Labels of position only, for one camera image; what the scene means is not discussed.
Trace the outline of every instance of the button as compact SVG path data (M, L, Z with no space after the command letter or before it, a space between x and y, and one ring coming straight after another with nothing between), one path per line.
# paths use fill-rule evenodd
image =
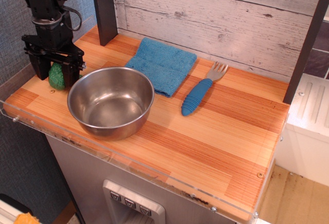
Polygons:
M109 193L111 194L111 198L113 198L116 201L121 202L121 196L118 193L115 193L115 192L112 192L112 191L110 191Z
M133 201L131 201L127 198L125 198L124 201L125 201L125 205L127 205L128 207L130 207L132 209L136 208L136 204Z
M140 208L140 211L141 211L142 214L147 215L147 216L151 216L151 210L143 207L142 205L140 205L139 208Z

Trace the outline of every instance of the control panel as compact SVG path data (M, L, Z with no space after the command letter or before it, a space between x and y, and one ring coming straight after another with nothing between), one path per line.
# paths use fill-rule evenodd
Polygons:
M107 179L104 180L103 190L110 215L116 224L125 223L130 210L151 218L154 224L166 224L166 211L160 204Z

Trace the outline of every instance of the folded towel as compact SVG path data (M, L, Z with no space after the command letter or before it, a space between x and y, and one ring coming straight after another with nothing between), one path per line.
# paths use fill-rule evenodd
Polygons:
M144 38L136 55L126 64L145 74L156 93L171 97L191 70L196 55Z

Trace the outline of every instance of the metal fork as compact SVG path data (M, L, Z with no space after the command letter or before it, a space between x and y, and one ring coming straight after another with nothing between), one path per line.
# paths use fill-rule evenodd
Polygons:
M201 80L186 96L183 105L181 106L181 114L187 116L194 112L199 106L202 98L211 87L213 81L221 79L226 73L228 65L215 62L210 68L207 78Z

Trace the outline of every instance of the orange object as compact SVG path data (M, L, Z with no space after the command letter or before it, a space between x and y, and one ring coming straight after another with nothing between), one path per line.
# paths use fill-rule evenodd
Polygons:
M39 220L32 216L30 213L20 214L17 216L14 224L39 224Z

